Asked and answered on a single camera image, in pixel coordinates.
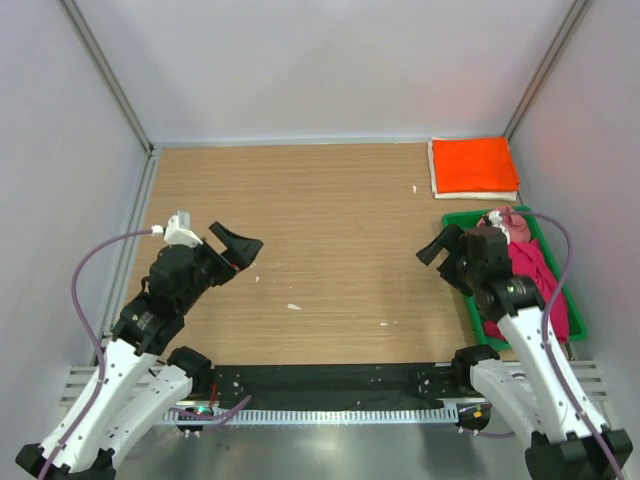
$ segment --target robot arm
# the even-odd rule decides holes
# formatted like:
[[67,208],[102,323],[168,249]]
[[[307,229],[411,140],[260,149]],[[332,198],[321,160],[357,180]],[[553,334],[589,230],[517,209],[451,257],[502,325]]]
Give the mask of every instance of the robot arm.
[[[217,253],[189,230],[189,215],[178,212],[163,233],[169,244],[157,256],[143,281],[145,288],[120,313],[104,352],[106,372],[96,370],[64,420],[41,444],[25,445],[16,462],[38,477],[52,455],[47,479],[112,479],[133,445],[167,409],[192,392],[206,389],[211,361],[193,350],[175,350],[147,389],[130,399],[131,390],[184,327],[184,316],[209,288],[223,285],[249,267],[263,246],[214,223],[210,230],[227,249]],[[94,394],[88,414],[62,448],[58,443]]]
[[513,275],[508,240],[491,224],[494,226],[468,230],[449,225],[417,257],[429,265],[443,249],[449,252],[438,267],[440,276],[464,295],[474,295],[485,318],[500,319],[498,328],[518,354],[532,393],[513,380],[488,345],[456,352],[452,361],[456,379],[461,386],[483,394],[500,411],[527,449],[527,466],[535,480],[613,478],[583,420],[585,414],[620,465],[631,454],[631,441],[624,430],[609,429],[550,329],[551,350],[578,399],[579,410],[574,408],[545,349],[541,332],[544,300],[531,278]]

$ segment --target metal frame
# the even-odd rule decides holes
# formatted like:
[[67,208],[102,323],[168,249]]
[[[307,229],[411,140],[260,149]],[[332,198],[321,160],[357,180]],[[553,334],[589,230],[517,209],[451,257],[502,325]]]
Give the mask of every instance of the metal frame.
[[520,121],[524,118],[527,110],[531,107],[533,100],[537,93],[540,91],[544,82],[555,67],[561,53],[566,48],[569,40],[573,36],[576,28],[580,24],[580,21],[584,18],[587,10],[593,3],[593,0],[573,0],[573,3],[569,7],[567,14],[560,23],[556,34],[554,35],[547,51],[542,56],[540,65],[533,74],[533,78],[529,82],[529,86],[525,90],[515,112],[511,116],[511,120],[507,124],[507,128],[504,131],[504,137],[510,140],[514,132],[518,128]]
[[94,61],[96,68],[107,84],[107,87],[113,94],[113,98],[118,104],[118,107],[120,107],[120,110],[129,122],[129,125],[131,125],[131,128],[136,134],[136,137],[138,137],[142,148],[144,148],[144,151],[147,153],[147,155],[151,155],[153,151],[153,145],[149,140],[146,132],[144,131],[144,127],[140,123],[135,110],[129,103],[124,90],[120,86],[118,78],[113,73],[113,70],[111,70],[109,62],[104,56],[104,53],[102,53],[102,49],[100,48],[100,45],[98,44],[96,38],[93,36],[93,33],[91,32],[87,21],[82,15],[80,8],[78,8],[75,0],[60,0],[60,4],[67,14],[74,30],[78,34],[80,42],[85,46],[87,52],[89,53],[89,56]]
[[[523,373],[522,366],[520,362],[504,362],[507,369],[511,374],[515,373]],[[587,393],[589,398],[593,401],[603,401],[607,399],[607,393],[605,390],[605,386],[602,383],[602,379],[600,378],[600,372],[598,372],[598,368],[596,363],[592,360],[572,360],[569,361],[569,365],[573,370],[580,386]],[[451,367],[450,363],[437,363],[436,366],[440,367]],[[71,369],[71,374],[67,380],[67,384],[62,392],[62,399],[60,402],[60,406],[69,407],[73,405],[73,403],[78,399],[78,396],[82,393],[84,386],[87,384],[91,375],[93,375],[96,367],[73,367]],[[161,367],[151,367],[151,371],[154,372],[155,375],[160,372]],[[142,392],[145,388],[151,384],[153,381],[153,376],[150,373],[143,375],[140,380],[136,383],[135,387],[131,390],[131,397],[133,398],[140,392]],[[531,388],[529,387],[526,381],[523,381],[522,385],[525,390],[530,392]],[[482,403],[483,399],[480,397],[460,397],[460,398],[446,398],[447,403]],[[178,402],[177,406],[206,406],[207,402],[194,402],[194,401],[184,401]]]

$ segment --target green plastic basket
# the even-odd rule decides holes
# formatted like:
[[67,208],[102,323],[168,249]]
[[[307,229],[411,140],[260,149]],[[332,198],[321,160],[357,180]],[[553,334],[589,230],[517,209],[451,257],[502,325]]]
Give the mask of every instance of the green plastic basket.
[[[515,210],[519,212],[530,211],[530,208],[520,206],[515,207]],[[488,210],[476,210],[473,212],[447,213],[442,217],[442,224],[445,227],[451,224],[458,225],[462,228],[475,227],[480,220],[480,217],[487,212]],[[523,217],[527,221],[529,229],[531,230],[531,238],[537,238],[540,242],[540,250],[542,251],[542,255],[544,256],[549,269],[553,272],[556,278],[560,278],[561,270],[558,268],[558,264],[551,254],[551,249],[540,231],[536,218],[532,216]],[[573,297],[571,297],[567,288],[564,287],[562,292],[567,299],[567,305],[569,307],[569,341],[579,342],[587,337],[587,328],[585,327],[582,316],[580,315],[580,312],[578,312],[576,304],[573,301]],[[482,330],[482,324],[485,320],[480,316],[473,297],[465,297],[464,302],[469,310],[469,315],[471,316],[471,328],[473,329],[473,333],[476,336],[478,344],[491,345],[495,350],[506,350],[511,348],[507,342],[485,335],[484,330]]]

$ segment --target wooden table surface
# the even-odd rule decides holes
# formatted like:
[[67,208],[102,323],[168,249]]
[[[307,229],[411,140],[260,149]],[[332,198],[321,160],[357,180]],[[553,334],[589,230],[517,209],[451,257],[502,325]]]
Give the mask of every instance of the wooden table surface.
[[[201,297],[167,352],[188,345],[218,364],[449,361],[475,343],[468,314],[415,253],[444,213],[500,204],[434,200],[425,144],[166,149],[145,225],[185,210],[214,247],[214,221],[265,244],[254,268]],[[140,242],[130,298],[162,246]]]

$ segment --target pink cloth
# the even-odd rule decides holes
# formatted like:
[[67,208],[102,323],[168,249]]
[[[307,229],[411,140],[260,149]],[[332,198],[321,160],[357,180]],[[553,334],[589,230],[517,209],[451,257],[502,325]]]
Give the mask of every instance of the pink cloth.
[[[540,290],[544,301],[548,302],[553,290],[558,285],[558,281],[553,273],[551,273],[551,270],[549,270],[549,267],[547,267],[547,262],[545,262],[544,256],[540,251],[538,240],[526,243],[511,242],[509,244],[509,258],[511,258],[511,262],[513,263],[514,275],[527,275],[531,277],[536,282],[536,286]],[[551,325],[553,326],[553,331],[558,341],[560,343],[566,343],[569,340],[569,316],[567,300],[562,293],[560,293],[560,296],[551,308]],[[498,329],[498,325],[494,322],[484,322],[482,329],[484,333],[490,337],[504,340],[504,337]]]
[[[531,231],[522,215],[518,215],[518,212],[512,207],[500,207],[495,210],[502,214],[502,223],[509,230],[512,242],[528,242],[531,240]],[[484,226],[484,219],[481,218],[477,226]]]

